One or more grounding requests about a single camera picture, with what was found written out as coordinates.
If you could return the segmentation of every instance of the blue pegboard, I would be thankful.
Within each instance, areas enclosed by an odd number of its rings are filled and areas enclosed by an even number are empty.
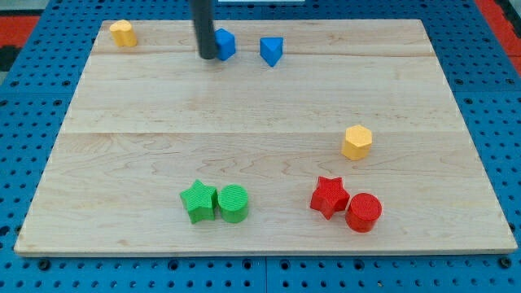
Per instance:
[[[421,19],[514,236],[521,80],[471,0],[219,6],[219,20]],[[187,20],[186,0],[52,0],[0,88],[0,291],[520,291],[521,255],[25,259],[12,250],[103,20]]]

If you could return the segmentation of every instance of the green star block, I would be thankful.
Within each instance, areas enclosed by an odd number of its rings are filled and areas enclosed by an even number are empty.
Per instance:
[[[219,207],[224,221],[229,223],[239,223],[246,219],[247,192],[239,185],[228,185],[219,194]]]
[[[215,220],[214,208],[217,206],[217,188],[204,185],[199,179],[192,187],[180,194],[182,205],[188,211],[192,224],[202,220]]]

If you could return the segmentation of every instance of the toy block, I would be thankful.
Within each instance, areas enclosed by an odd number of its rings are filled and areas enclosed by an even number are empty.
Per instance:
[[[371,194],[360,193],[351,199],[345,221],[351,229],[366,233],[373,229],[382,214],[382,204]]]
[[[206,186],[198,179],[189,189],[182,191],[180,196],[192,224],[202,220],[215,220],[217,188]]]
[[[373,134],[362,125],[355,125],[345,130],[342,141],[342,155],[350,160],[361,160],[369,154],[373,144]]]
[[[273,67],[282,57],[283,37],[262,37],[260,39],[260,56]]]
[[[215,32],[215,40],[217,44],[217,58],[226,61],[235,54],[235,36],[223,28],[219,28]]]
[[[318,178],[317,189],[311,197],[312,209],[320,211],[327,220],[330,220],[335,212],[345,210],[348,201],[349,193],[344,189],[341,177]]]
[[[136,46],[138,44],[132,24],[128,20],[118,20],[109,29],[116,46]]]
[[[239,223],[248,214],[247,192],[239,185],[225,186],[218,196],[221,216],[229,223]]]

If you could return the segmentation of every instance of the wood grain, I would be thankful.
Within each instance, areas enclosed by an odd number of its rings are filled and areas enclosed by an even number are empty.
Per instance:
[[[15,246],[22,256],[506,253],[517,244],[418,20],[220,21],[225,63],[197,56],[189,21],[104,22]],[[259,37],[285,38],[270,68]],[[362,123],[370,155],[346,160]],[[318,176],[369,191],[368,234],[309,209]],[[250,195],[236,225],[183,210],[196,179]]]

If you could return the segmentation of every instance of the yellow hexagonal block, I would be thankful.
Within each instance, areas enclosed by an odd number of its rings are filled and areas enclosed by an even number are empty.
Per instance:
[[[345,130],[342,155],[350,160],[360,160],[369,154],[373,144],[373,134],[362,125],[354,125]]]
[[[128,20],[118,20],[109,29],[116,46],[136,46],[138,44],[132,24]]]

